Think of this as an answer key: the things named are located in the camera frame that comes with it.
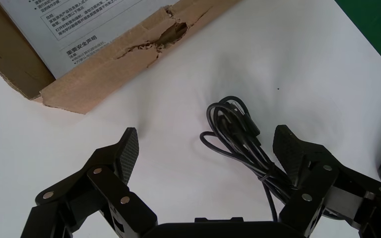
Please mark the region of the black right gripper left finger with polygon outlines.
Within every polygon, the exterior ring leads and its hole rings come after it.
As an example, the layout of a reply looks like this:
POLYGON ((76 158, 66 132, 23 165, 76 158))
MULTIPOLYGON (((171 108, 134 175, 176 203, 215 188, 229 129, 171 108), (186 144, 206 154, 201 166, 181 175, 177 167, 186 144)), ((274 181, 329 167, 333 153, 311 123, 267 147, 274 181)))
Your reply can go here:
POLYGON ((139 154, 137 130, 96 149, 76 173, 44 189, 35 199, 24 238, 70 238, 99 212, 117 236, 142 238, 158 224, 155 213, 128 187, 139 154))

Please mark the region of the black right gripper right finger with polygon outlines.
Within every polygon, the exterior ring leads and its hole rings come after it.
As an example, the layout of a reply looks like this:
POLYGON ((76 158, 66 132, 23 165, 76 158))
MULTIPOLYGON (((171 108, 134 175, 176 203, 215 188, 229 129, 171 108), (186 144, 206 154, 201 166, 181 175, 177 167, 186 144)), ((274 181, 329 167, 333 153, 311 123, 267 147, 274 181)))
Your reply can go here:
POLYGON ((330 212, 362 238, 381 238, 381 182, 342 165, 324 146, 300 140, 286 125, 274 132, 273 152, 296 191, 280 222, 309 237, 330 212))

